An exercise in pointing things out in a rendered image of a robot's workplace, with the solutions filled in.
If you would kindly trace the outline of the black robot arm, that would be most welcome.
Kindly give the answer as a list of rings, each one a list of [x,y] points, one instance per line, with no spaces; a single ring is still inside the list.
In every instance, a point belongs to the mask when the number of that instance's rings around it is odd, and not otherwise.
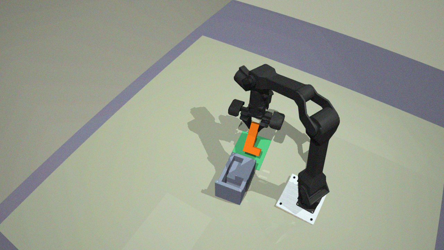
[[[338,113],[331,102],[318,94],[311,84],[282,76],[268,64],[250,71],[243,65],[235,73],[234,80],[245,91],[251,90],[252,103],[262,105],[267,102],[266,109],[273,91],[293,99],[297,104],[299,119],[310,137],[310,146],[306,169],[298,174],[299,196],[296,205],[313,214],[322,197],[330,192],[323,167],[328,142],[340,124]],[[321,106],[322,110],[309,116],[306,108],[309,100]]]

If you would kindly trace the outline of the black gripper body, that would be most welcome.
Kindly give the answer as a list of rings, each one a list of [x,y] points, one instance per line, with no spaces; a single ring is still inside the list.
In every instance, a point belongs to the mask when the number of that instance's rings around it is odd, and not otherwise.
[[[231,103],[231,105],[229,106],[228,109],[228,114],[232,115],[232,116],[238,116],[239,112],[241,111],[241,117],[243,118],[248,118],[248,116],[257,118],[262,120],[262,123],[269,123],[269,127],[271,127],[272,129],[275,130],[280,130],[282,127],[282,124],[284,122],[284,114],[283,113],[279,113],[279,112],[268,112],[265,111],[266,109],[266,104],[262,104],[262,105],[257,105],[251,102],[251,100],[249,100],[249,104],[248,107],[243,107],[243,105],[245,104],[244,101],[240,101],[237,99],[234,99]]]

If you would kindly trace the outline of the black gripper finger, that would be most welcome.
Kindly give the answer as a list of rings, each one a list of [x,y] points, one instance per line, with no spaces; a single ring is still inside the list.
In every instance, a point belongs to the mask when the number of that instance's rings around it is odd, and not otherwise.
[[[268,124],[269,124],[269,123],[268,123]],[[268,127],[268,124],[266,124],[266,123],[262,123],[262,120],[261,120],[261,123],[259,124],[259,127],[258,127],[257,132],[260,132],[260,130],[263,129],[264,127],[267,128],[267,127]]]
[[[242,120],[246,124],[246,126],[250,129],[250,126],[251,126],[251,116],[248,116],[247,119],[240,116],[240,120]]]

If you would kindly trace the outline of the orange l-shaped part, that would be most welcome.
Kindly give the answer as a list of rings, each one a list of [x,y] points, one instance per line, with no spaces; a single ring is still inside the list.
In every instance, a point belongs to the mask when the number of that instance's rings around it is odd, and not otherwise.
[[[252,155],[256,155],[256,156],[259,156],[260,152],[261,152],[260,148],[254,147],[254,144],[255,144],[255,141],[257,138],[257,134],[258,134],[258,132],[257,132],[258,127],[259,127],[259,123],[251,122],[251,126],[250,126],[250,129],[249,129],[249,132],[248,132],[248,135],[246,138],[246,142],[245,142],[245,145],[243,148],[244,152],[248,152],[248,153],[250,153]]]

